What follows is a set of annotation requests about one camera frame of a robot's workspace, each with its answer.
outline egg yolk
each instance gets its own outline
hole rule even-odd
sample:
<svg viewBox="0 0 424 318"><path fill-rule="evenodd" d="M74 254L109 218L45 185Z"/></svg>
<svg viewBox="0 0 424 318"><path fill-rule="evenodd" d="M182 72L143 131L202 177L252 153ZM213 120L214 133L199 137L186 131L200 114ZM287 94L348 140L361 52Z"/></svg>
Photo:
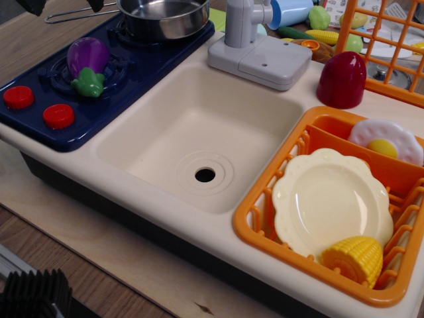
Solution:
<svg viewBox="0 0 424 318"><path fill-rule="evenodd" d="M386 139L374 139L368 144L367 148L392 158L398 157L396 147Z"/></svg>

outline dish drying rack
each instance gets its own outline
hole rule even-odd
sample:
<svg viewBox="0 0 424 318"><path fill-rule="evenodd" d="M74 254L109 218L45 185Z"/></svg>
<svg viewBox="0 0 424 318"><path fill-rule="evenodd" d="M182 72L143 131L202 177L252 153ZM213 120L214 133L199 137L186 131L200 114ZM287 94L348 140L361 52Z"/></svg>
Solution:
<svg viewBox="0 0 424 318"><path fill-rule="evenodd" d="M367 53L365 55L362 55L366 65L368 65L369 62L373 62L379 65L386 66L388 68L388 71L384 81L378 81L376 79L367 78L365 88L367 90L370 90L370 91L373 91L373 92L376 92L376 93L379 93L394 99L398 99L400 101L405 101L406 103L410 103L412 105L424 108L424 95L422 92L424 90L424 79L423 79L424 78L424 73L423 73L424 49L416 48L414 46L407 45L405 43L405 37L409 27L415 27L415 28L420 28L421 30L424 30L424 25L413 21L413 15L417 8L417 5L419 3L424 3L424 0L408 0L408 1L410 2L411 7L409 9L409 13L407 14L407 18L403 20L401 18L393 17L386 14L386 8L393 1L382 0L379 11L370 11L362 7L359 7L358 0L349 0L346 5L346 11L344 12L345 22L343 23L340 29L339 40L337 42L337 48L335 50L335 54L341 53L345 50L348 36L350 34L355 34L358 36L362 36L363 38L368 38L370 40L370 43L368 45ZM376 18L376 24L372 34L351 29L354 14L356 12L363 13L365 15ZM378 30L382 26L383 21L391 21L393 23L399 23L403 25L401 36L398 42L378 36ZM383 59L375 58L370 55L373 45L377 42L389 44L396 47L392 59L383 60ZM422 56L421 61L418 62L417 69L402 65L403 63L398 58L399 52L401 49L406 49L406 50L412 51L413 53L421 54ZM394 85L389 84L390 78L392 77L395 70L405 72L411 78L411 85L408 89L403 89L403 88L396 87Z"/></svg>
<svg viewBox="0 0 424 318"><path fill-rule="evenodd" d="M237 235L246 243L374 307L390 307L405 295L424 237L424 167L384 156L349 142L352 127L364 117L326 106L301 118L233 217ZM424 140L417 138L421 146ZM356 283L301 256L279 240L275 228L272 189L287 163L302 154L332 148L366 161L372 175L387 189L394 233L384 248L383 269L374 289Z"/></svg>

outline toy fried egg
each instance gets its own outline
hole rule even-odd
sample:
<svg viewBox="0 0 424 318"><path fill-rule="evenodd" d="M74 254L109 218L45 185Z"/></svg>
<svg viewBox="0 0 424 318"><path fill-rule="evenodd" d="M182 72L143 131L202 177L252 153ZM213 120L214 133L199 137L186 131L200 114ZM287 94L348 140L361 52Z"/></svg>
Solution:
<svg viewBox="0 0 424 318"><path fill-rule="evenodd" d="M393 121L360 121L353 126L348 141L410 164L424 165L424 149L414 134Z"/></svg>

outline pot handle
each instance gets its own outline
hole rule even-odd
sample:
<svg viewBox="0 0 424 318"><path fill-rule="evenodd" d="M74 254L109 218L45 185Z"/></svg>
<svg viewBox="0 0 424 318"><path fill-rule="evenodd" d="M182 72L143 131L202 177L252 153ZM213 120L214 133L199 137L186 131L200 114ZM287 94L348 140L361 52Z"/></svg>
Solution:
<svg viewBox="0 0 424 318"><path fill-rule="evenodd" d="M116 5L116 3L107 3L107 4L104 5L104 7L108 7L110 5ZM66 21L73 21L73 20L78 20L78 19L96 17L97 15L108 15L109 13L118 13L118 12L121 12L120 10L112 10L112 11L104 11L104 12L93 13L91 15L80 15L78 17L65 18L65 19L61 19L61 20L53 20L53 21L50 20L50 19L53 19L53 18L56 18L56 17L62 17L64 15L71 15L73 13L78 13L78 12L87 11L87 10L91 10L91 7L90 8L83 8L83 9L73 10L73 11L56 13L54 15L49 15L48 17L46 17L44 19L44 22L47 23L47 24L53 25L55 23L62 23L62 22L66 22Z"/></svg>

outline cream plate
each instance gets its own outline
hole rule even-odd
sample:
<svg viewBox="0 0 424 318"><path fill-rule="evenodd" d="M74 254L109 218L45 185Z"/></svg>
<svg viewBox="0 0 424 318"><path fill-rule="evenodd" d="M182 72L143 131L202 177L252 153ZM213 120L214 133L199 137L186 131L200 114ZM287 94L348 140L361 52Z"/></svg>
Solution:
<svg viewBox="0 0 424 318"><path fill-rule="evenodd" d="M316 260L332 244L367 235L384 246L393 221L385 187L353 156L328 148L293 158L272 193L278 237Z"/></svg>

